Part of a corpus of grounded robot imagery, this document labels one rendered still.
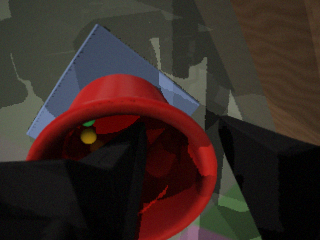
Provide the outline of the yellow marble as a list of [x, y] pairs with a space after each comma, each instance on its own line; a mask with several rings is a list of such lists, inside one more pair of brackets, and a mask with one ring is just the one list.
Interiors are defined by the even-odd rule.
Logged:
[[84, 144], [93, 144], [97, 139], [97, 134], [92, 129], [84, 129], [81, 134], [81, 140]]

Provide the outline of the green marble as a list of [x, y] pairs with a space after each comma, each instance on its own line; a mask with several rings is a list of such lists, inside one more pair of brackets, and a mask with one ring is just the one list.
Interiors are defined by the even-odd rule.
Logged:
[[96, 121], [96, 120], [87, 122], [87, 123], [83, 124], [83, 126], [86, 126], [86, 127], [91, 126], [91, 125], [93, 125], [93, 124], [95, 123], [95, 121]]

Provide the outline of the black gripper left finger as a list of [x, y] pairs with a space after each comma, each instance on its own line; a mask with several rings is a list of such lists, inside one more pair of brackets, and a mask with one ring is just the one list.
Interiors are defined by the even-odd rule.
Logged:
[[64, 220], [77, 240], [134, 240], [146, 158], [137, 122], [78, 161], [0, 162], [0, 219]]

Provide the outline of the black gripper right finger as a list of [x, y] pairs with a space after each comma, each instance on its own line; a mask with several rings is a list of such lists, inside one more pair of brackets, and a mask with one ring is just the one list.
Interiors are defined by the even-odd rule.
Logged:
[[320, 146], [218, 119], [230, 169], [262, 240], [320, 240]]

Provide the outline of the red cup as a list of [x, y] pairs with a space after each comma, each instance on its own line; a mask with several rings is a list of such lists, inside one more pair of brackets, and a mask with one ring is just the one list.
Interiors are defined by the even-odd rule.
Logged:
[[[83, 124], [96, 120], [91, 126]], [[145, 122], [147, 158], [134, 240], [167, 240], [197, 219], [217, 182], [217, 158], [202, 127], [170, 105], [147, 80], [131, 74], [88, 84], [68, 110], [39, 133], [26, 161], [72, 159], [90, 154], [81, 140], [92, 129], [105, 144]]]

